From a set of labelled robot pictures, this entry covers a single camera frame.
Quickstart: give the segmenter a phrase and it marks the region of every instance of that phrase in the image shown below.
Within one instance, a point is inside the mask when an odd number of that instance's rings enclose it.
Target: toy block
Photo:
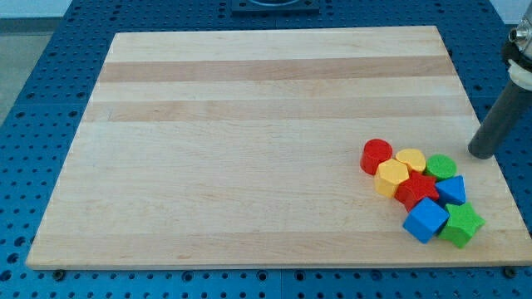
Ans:
[[[436,191],[436,178],[413,171],[410,178],[399,185],[395,198],[411,211],[422,199],[438,200],[440,195]]]
[[[424,198],[406,217],[402,227],[421,243],[427,243],[445,225],[449,214],[432,199]]]
[[[406,164],[409,173],[416,171],[422,174],[425,171],[425,155],[418,149],[402,149],[396,154],[396,160]]]
[[[447,204],[445,209],[449,213],[449,220],[439,238],[463,248],[485,224],[485,220],[475,212],[471,203]]]
[[[375,173],[375,190],[388,197],[393,198],[400,183],[408,179],[408,168],[403,163],[389,159],[379,164]]]
[[[426,161],[426,175],[436,177],[436,181],[450,179],[456,174],[456,163],[444,154],[435,154]]]
[[[442,207],[448,203],[462,205],[466,202],[466,185],[461,175],[436,183],[436,190],[440,194],[438,204]]]
[[[360,167],[367,174],[375,175],[380,163],[392,158],[392,146],[385,140],[373,139],[364,145]]]

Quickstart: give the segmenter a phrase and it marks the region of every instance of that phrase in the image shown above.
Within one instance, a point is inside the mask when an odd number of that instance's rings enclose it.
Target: blue perforated surface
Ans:
[[[34,272],[24,260],[116,32],[437,25],[477,115],[507,81],[506,30],[482,0],[320,1],[320,14],[231,17],[227,1],[74,0],[0,129],[0,298],[531,297],[532,268]],[[532,225],[530,111],[497,158]]]

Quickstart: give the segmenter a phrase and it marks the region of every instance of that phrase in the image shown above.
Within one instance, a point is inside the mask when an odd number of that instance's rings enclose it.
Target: wooden board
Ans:
[[[530,264],[532,245],[435,27],[120,33],[27,265],[35,269]],[[448,154],[487,224],[419,243],[364,143]]]

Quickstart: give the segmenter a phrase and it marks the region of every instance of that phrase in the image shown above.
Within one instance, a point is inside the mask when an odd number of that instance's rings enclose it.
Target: yellow block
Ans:
[[[408,172],[423,173],[426,167],[425,155],[418,149],[403,149],[396,154],[396,160],[406,164]]]
[[[388,197],[393,198],[399,184],[409,178],[408,168],[405,164],[396,159],[389,159],[379,164],[375,173],[375,190]]]

